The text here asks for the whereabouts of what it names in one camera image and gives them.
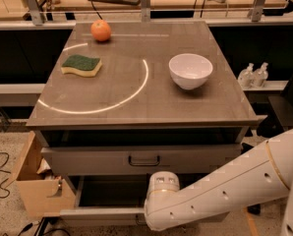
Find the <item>bowl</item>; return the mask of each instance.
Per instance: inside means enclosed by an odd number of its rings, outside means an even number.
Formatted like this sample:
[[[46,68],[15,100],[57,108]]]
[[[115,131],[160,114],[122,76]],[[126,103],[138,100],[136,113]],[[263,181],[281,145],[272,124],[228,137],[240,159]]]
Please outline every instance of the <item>bowl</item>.
[[[183,53],[169,61],[170,76],[182,89],[202,86],[213,71],[211,62],[198,54]]]

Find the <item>floor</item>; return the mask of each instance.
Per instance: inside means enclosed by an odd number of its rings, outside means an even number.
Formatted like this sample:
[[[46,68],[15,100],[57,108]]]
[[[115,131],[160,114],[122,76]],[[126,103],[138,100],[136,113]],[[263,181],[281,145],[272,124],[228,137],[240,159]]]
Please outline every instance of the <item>floor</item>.
[[[2,132],[0,127],[0,184],[7,178],[12,171],[13,165],[21,151],[24,142],[28,138],[28,132],[25,128],[25,122],[15,120],[7,132]],[[244,142],[254,146],[264,138],[252,137],[246,138]],[[4,197],[10,192],[5,199],[0,199],[0,236],[20,235],[21,230],[28,224],[33,226],[27,232],[21,235],[34,235],[38,221],[31,220],[26,213],[24,204],[21,200],[19,190],[15,183],[12,183],[7,190],[0,188],[0,197]],[[260,215],[248,213],[245,209],[233,210],[227,215],[207,218],[201,221],[168,229],[163,232],[152,232],[146,226],[99,226],[99,227],[75,227],[70,228],[64,221],[57,221],[48,225],[45,232],[53,228],[64,229],[57,230],[53,234],[47,235],[74,235],[74,236],[148,236],[148,235],[170,235],[170,236],[271,236],[279,235],[283,211],[285,209],[285,199],[262,204]]]

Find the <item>white robotic arm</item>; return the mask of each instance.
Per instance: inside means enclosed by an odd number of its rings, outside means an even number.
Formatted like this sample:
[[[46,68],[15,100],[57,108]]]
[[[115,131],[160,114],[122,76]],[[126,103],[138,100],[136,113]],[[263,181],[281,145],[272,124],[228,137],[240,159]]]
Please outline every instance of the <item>white robotic arm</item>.
[[[284,226],[293,231],[293,130],[271,138],[203,179],[180,190],[178,177],[157,172],[150,177],[145,201],[151,230],[192,222],[290,194]]]

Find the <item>clear bottle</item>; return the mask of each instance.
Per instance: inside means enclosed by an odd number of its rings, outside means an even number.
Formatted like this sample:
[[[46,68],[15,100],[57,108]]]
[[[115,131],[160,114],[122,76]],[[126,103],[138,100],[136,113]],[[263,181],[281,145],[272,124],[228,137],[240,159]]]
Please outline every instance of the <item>clear bottle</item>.
[[[260,68],[258,68],[254,73],[254,78],[252,81],[252,87],[254,88],[262,88],[264,86],[264,82],[267,79],[267,63],[264,62]]]
[[[247,89],[251,86],[252,79],[254,77],[253,73],[254,64],[249,63],[249,66],[246,69],[243,69],[238,76],[238,83],[242,89]]]

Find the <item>black chair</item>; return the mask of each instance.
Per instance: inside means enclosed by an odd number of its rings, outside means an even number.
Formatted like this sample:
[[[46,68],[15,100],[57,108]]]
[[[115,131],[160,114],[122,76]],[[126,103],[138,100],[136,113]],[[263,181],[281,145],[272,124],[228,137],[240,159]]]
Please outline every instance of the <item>black chair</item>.
[[[268,116],[257,128],[257,135],[271,138],[293,128],[293,75],[280,95],[268,97]]]

